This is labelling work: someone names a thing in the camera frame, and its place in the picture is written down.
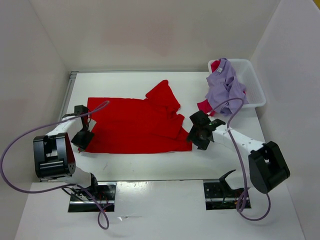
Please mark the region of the red t shirt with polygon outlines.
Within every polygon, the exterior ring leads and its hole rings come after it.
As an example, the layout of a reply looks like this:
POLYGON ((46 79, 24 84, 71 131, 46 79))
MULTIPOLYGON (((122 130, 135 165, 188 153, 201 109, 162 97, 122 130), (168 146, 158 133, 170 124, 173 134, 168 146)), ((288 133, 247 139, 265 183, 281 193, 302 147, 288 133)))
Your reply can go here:
POLYGON ((144 99, 90 97, 87 107, 94 110, 93 139, 85 151, 92 154, 157 154, 188 152, 192 143, 183 128, 185 117, 178 114, 177 101, 168 80, 162 80, 144 99))

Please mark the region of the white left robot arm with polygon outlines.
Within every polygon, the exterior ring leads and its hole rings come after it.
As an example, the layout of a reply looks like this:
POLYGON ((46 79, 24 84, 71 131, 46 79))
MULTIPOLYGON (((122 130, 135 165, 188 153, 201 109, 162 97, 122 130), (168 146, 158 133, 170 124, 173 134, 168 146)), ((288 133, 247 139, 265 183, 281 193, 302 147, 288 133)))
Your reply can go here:
POLYGON ((94 138, 92 128, 96 122, 90 120, 90 110, 84 105, 74 107, 74 112, 65 114, 46 135, 33 139, 33 155, 36 176, 41 181, 60 180, 67 184, 80 185, 91 194, 98 190, 98 182, 92 173, 76 166, 74 150, 83 152, 94 138))

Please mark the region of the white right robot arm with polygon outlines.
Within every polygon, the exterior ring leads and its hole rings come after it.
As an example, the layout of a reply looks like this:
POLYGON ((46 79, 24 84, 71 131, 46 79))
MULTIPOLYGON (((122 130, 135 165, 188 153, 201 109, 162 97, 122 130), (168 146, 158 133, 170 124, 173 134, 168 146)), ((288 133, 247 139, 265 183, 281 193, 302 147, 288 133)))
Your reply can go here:
POLYGON ((203 111, 191 115, 192 128, 187 140, 199 150, 207 150, 211 142, 239 152, 247 157, 250 183, 260 193, 267 194, 288 179, 291 172, 277 143, 254 140, 220 120, 210 120, 203 111))

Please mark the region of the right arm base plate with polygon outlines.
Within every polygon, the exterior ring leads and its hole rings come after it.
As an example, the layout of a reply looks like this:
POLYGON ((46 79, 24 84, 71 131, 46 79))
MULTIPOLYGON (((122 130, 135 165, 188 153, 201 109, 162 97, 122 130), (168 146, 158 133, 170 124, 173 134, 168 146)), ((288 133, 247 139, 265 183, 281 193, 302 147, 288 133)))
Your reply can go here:
POLYGON ((226 182, 219 180, 203 182, 205 207, 207 211, 236 209, 244 188, 231 189, 226 182))

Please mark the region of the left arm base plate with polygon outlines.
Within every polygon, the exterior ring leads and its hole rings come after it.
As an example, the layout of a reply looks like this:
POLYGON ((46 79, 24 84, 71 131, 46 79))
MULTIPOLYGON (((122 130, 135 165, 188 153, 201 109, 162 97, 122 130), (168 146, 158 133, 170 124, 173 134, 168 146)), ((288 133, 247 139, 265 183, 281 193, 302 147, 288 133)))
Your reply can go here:
POLYGON ((87 191, 93 196, 90 197, 88 193, 78 187, 66 187, 63 189, 63 191, 69 195, 68 212, 99 212, 100 210, 95 204, 94 200, 97 201, 97 203, 105 212, 114 212, 116 189, 116 182, 100 181, 97 183, 95 188, 87 188, 87 191))

